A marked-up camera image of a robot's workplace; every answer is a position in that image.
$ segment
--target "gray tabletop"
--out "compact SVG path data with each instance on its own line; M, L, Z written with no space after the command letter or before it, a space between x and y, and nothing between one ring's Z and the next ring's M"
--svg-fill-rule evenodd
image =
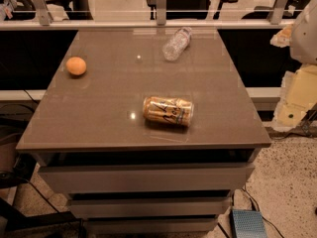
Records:
M80 31L17 150L135 151L268 147L270 139L215 29L193 29L176 62L161 47L176 29ZM70 76L71 56L87 72ZM189 128L148 122L145 97L195 105Z

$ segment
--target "speckled floor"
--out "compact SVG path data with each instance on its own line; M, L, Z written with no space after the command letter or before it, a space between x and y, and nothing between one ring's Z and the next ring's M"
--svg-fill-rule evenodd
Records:
M289 137L273 140L268 149L263 149L255 160L256 169L247 182L247 191L257 200L262 215L278 227L287 238L315 238L317 234L317 140L303 137ZM32 182L41 190L58 210L66 210L66 199L54 194L34 174ZM19 186L15 207L26 215L53 212L53 210L32 190L23 184ZM246 195L237 190L235 208L251 209ZM231 235L229 210L219 217L220 223ZM63 238L77 237L77 225L59 225L8 232L4 238L44 238L60 232ZM266 223L269 238L280 237L274 228ZM96 238L123 238L120 235L98 235ZM225 237L216 227L208 233L153 234L147 238L221 238Z

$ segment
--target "foot pedal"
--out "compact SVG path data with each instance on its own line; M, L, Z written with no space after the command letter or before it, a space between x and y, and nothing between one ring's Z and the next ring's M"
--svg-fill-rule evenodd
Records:
M230 224L234 238L267 238L264 220L259 211L233 209Z

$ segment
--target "orange ball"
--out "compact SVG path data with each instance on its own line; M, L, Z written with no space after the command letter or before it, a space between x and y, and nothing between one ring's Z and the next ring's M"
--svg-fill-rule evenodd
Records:
M86 62L79 57L69 59L66 63L66 68L73 75L82 75L87 70Z

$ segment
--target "metal bracket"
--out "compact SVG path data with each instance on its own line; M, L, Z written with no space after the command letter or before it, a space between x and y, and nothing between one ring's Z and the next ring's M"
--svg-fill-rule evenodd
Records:
M48 10L48 6L45 0L33 0L36 8L37 14L39 16L39 22L42 26L49 26L53 21L53 17Z
M272 25L278 25L280 23L287 1L288 0L275 0L273 11L268 14L268 20Z
M157 23L159 26L166 24L166 0L157 0Z

